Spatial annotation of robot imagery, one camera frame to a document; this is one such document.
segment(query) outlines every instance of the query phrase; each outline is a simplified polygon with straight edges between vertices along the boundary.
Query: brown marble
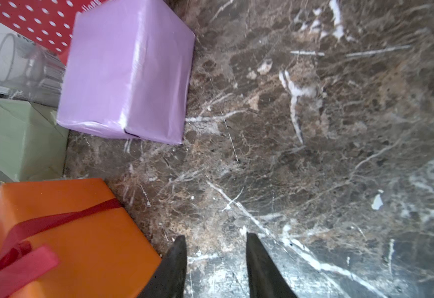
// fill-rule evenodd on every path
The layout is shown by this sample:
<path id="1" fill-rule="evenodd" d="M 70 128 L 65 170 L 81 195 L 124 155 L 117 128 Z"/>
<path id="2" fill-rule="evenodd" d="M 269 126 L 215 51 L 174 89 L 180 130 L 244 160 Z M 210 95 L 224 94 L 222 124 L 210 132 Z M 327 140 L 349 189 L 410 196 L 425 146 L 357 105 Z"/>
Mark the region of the brown marble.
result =
<path id="1" fill-rule="evenodd" d="M 183 144 L 72 132 L 65 176 L 104 178 L 160 253 L 185 235 L 188 298 L 248 297 L 246 231 L 300 297 L 434 297 L 434 1 L 174 7 Z"/>

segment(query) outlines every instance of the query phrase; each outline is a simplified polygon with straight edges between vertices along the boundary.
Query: lavender wrapping paper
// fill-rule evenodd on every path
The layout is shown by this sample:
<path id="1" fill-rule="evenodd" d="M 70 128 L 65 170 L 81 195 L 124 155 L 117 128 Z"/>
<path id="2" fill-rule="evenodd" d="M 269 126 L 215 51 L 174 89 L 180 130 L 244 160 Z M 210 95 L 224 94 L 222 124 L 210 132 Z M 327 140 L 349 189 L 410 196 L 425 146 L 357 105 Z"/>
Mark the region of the lavender wrapping paper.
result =
<path id="1" fill-rule="evenodd" d="M 162 0 L 113 0 L 78 15 L 58 124 L 181 144 L 194 40 Z"/>

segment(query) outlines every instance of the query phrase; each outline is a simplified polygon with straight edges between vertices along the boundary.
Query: green wrapping paper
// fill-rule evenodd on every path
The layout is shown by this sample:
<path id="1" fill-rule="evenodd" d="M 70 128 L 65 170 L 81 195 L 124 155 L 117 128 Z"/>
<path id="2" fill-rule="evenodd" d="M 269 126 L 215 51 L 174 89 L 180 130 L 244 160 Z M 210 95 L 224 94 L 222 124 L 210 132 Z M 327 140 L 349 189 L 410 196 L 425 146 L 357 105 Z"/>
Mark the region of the green wrapping paper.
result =
<path id="1" fill-rule="evenodd" d="M 0 99 L 0 170 L 13 181 L 60 178 L 67 141 L 55 109 Z"/>

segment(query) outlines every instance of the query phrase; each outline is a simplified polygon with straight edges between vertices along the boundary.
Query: gift box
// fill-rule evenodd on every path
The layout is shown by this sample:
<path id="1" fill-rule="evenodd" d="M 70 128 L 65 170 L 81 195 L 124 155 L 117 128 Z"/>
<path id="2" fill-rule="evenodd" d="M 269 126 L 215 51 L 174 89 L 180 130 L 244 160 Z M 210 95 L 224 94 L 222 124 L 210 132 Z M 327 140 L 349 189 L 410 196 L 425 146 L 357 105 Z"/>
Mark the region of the gift box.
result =
<path id="1" fill-rule="evenodd" d="M 13 181 L 61 178 L 67 141 L 54 108 L 0 98 L 0 170 Z"/>
<path id="2" fill-rule="evenodd" d="M 0 0 L 0 23 L 53 53 L 64 54 L 71 43 L 76 14 L 107 0 Z"/>
<path id="3" fill-rule="evenodd" d="M 1 295 L 135 298 L 160 261 L 101 179 L 0 186 Z"/>
<path id="4" fill-rule="evenodd" d="M 58 123 L 181 144 L 194 39 L 162 0 L 113 0 L 77 15 Z"/>

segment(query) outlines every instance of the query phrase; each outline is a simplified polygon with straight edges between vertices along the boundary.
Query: orange gift box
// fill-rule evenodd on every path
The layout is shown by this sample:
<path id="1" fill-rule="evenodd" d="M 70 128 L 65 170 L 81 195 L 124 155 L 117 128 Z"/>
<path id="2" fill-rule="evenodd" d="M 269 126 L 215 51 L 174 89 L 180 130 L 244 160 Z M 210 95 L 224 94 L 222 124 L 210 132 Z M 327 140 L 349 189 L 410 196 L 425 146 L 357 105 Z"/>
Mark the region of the orange gift box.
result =
<path id="1" fill-rule="evenodd" d="M 113 199 L 113 193 L 101 179 L 3 184 L 0 252 L 9 231 L 18 223 L 83 211 Z M 161 262 L 119 205 L 26 240 L 33 250 L 49 247 L 59 264 L 17 290 L 11 298 L 135 298 Z"/>

